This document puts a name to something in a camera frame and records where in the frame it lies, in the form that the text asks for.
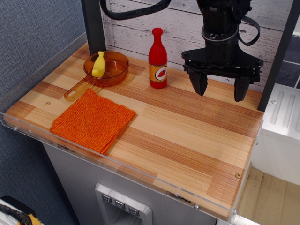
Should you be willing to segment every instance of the control panel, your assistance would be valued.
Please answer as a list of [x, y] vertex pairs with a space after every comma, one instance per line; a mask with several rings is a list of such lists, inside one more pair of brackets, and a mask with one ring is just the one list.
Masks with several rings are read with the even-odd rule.
[[108, 223], [116, 219], [116, 214], [120, 213], [116, 209], [119, 209], [139, 218], [142, 225], [152, 225], [152, 210], [149, 206], [99, 183], [96, 184], [95, 192], [101, 213]]

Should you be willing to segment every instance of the bottle label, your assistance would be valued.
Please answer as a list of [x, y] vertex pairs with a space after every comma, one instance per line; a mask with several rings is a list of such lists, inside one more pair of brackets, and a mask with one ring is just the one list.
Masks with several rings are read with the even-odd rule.
[[149, 78], [153, 82], [162, 82], [167, 79], [167, 63], [161, 66], [154, 66], [149, 63]]

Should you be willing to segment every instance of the folded cloth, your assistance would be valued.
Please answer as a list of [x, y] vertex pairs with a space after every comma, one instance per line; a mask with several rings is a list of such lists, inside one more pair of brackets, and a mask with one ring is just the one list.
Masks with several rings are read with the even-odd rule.
[[136, 112], [88, 89], [54, 122], [50, 131], [105, 155]]

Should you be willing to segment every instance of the black cable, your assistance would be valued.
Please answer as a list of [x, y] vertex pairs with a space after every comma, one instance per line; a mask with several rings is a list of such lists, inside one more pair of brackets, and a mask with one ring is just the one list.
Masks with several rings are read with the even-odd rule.
[[2, 204], [0, 204], [0, 211], [18, 220], [21, 225], [32, 225], [30, 217], [23, 212], [19, 212]]
[[240, 33], [238, 32], [238, 37], [239, 37], [239, 40], [241, 41], [241, 43], [243, 43], [243, 44], [246, 45], [246, 46], [251, 46], [251, 45], [253, 45], [253, 44], [259, 39], [259, 36], [260, 36], [260, 34], [261, 34], [261, 27], [259, 26], [259, 24], [258, 24], [255, 20], [253, 20], [253, 19], [251, 19], [251, 18], [249, 18], [249, 17], [247, 17], [247, 16], [244, 16], [244, 18], [242, 19], [242, 21], [244, 21], [244, 22], [246, 22], [246, 23], [248, 23], [248, 24], [250, 24], [250, 25], [256, 27], [256, 29], [258, 30], [258, 34], [257, 34], [256, 37], [255, 37], [252, 41], [250, 41], [250, 42], [244, 42], [244, 41], [242, 40], [242, 38], [240, 37]]
[[135, 9], [135, 10], [127, 11], [127, 12], [115, 13], [115, 12], [112, 12], [107, 9], [106, 0], [99, 0], [99, 1], [100, 1], [100, 6], [101, 6], [103, 12], [109, 18], [114, 19], [114, 20], [127, 20], [127, 19], [136, 18], [139, 16], [155, 13], [155, 12], [158, 12], [158, 11], [161, 11], [161, 10], [167, 8], [171, 2], [171, 0], [161, 0], [159, 3], [157, 3], [154, 6], [141, 8], [141, 9]]

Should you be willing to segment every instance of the black pole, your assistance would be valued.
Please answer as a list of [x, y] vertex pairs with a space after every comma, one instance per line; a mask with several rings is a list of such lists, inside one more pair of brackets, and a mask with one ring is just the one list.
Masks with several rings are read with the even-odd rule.
[[90, 54], [106, 51], [99, 0], [81, 0]]
[[271, 67], [271, 71], [270, 71], [268, 80], [263, 89], [261, 101], [257, 108], [260, 111], [264, 112], [268, 105], [268, 101], [271, 96], [273, 87], [275, 85], [275, 81], [277, 79], [282, 61], [285, 57], [286, 50], [289, 46], [293, 32], [295, 30], [296, 23], [299, 18], [299, 13], [300, 13], [300, 0], [294, 0], [292, 7], [291, 7], [290, 14], [286, 21], [285, 29], [283, 31], [283, 34], [282, 34], [282, 37], [281, 37], [281, 40], [280, 40], [280, 43], [279, 43], [279, 46], [278, 46], [278, 49], [277, 49], [277, 52], [275, 55], [275, 59], [273, 61], [273, 65]]

